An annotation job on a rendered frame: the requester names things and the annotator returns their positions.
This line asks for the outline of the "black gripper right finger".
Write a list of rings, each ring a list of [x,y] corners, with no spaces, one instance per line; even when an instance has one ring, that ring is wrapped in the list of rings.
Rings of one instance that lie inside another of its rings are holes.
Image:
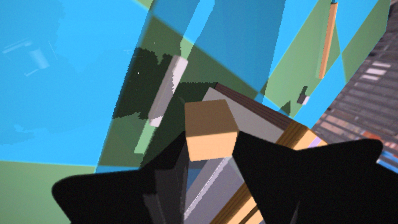
[[[377,162],[382,150],[374,138],[295,150],[240,131],[232,157],[265,224],[298,224],[320,171]]]

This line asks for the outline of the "small white block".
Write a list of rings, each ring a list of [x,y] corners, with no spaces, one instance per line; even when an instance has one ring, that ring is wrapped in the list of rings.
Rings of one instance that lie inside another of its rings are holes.
[[[299,97],[299,99],[297,101],[297,103],[300,103],[300,104],[306,104],[307,101],[310,99],[310,97],[306,96],[306,95],[300,95],[300,96],[301,97]]]

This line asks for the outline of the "small orange block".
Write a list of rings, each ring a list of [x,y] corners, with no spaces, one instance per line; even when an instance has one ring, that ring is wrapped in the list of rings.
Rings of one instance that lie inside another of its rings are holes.
[[[239,128],[225,99],[185,103],[190,161],[232,156]]]

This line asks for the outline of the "orange-topped rectangular box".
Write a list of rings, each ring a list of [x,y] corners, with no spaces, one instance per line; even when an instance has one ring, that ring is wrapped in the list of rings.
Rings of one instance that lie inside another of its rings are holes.
[[[149,126],[159,126],[187,63],[173,56],[148,113]],[[295,150],[328,144],[307,125],[218,82],[202,101],[221,99],[240,131]],[[189,159],[184,224],[258,224],[258,209],[232,156]]]

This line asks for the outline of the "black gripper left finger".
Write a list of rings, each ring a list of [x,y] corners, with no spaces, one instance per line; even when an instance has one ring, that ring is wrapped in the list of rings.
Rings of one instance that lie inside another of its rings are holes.
[[[67,176],[51,191],[70,222],[78,216],[148,211],[154,224],[184,224],[188,166],[183,131],[141,169]]]

